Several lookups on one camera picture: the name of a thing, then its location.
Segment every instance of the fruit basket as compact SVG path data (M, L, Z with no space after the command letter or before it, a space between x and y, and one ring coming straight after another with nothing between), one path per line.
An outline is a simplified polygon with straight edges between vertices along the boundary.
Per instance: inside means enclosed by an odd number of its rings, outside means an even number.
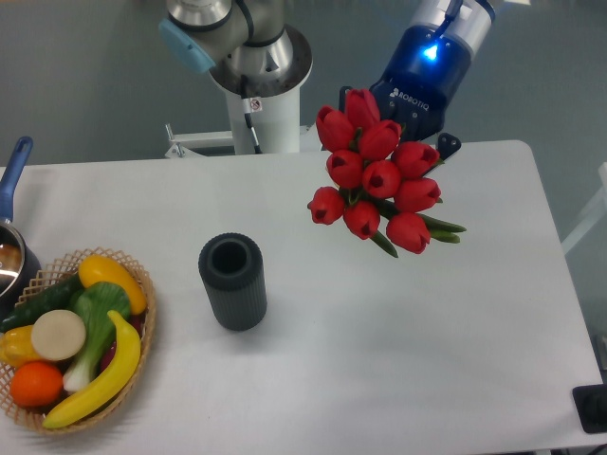
M154 337L156 326L156 295L154 285L143 266L137 260L122 251L98 247L96 249L86 249L83 251L77 250L71 254L66 254L62 259L56 259L52 264L48 264L46 268L40 270L36 278L30 281L29 287L24 290L17 304L27 301L32 296L50 287L52 284L60 282L66 277L77 273L80 263L93 254L111 258L121 264L138 283L147 300L147 309L142 314L142 316L144 316L144 322L141 330L141 356L135 372L126 385L104 407L78 422L58 429L47 429L43 427L42 423L45 420L44 409L23 409L13 402L9 393L9 388L10 381L15 374L15 369L8 364L0 362L0 409L2 409L17 425L32 429L38 433L52 435L72 433L91 428L103 420L124 402L129 392L136 386L150 352L150 345Z

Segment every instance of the cooking pot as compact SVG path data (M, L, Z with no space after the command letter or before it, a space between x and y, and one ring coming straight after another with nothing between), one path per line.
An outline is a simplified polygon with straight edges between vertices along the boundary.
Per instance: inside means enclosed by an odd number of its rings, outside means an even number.
M29 280L40 270L38 258L11 224L15 188L32 147L31 137L17 140L0 180L0 320L10 313Z

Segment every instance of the ribbed cup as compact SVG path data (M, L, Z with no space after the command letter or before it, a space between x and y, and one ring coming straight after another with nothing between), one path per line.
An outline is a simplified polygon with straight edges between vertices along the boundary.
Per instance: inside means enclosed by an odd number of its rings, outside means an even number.
M198 270L212 311L225 328L247 330L264 318L264 262L249 237L229 232L210 239L200 252Z

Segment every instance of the blue light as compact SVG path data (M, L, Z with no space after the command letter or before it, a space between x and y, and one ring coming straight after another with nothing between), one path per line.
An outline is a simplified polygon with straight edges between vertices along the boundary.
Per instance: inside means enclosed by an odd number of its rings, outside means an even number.
M424 57L428 60L434 61L436 60L436 53L438 51L438 45L433 45L432 47L428 47L426 50L422 52Z

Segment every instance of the blue pot handle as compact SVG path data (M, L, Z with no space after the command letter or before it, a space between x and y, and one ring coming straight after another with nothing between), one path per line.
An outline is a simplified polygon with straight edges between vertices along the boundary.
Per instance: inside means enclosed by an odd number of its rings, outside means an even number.
M12 201L15 188L17 188L21 171L28 162L29 152L33 145L34 141L31 137L20 137L10 156L9 164L0 180L0 221L12 221Z

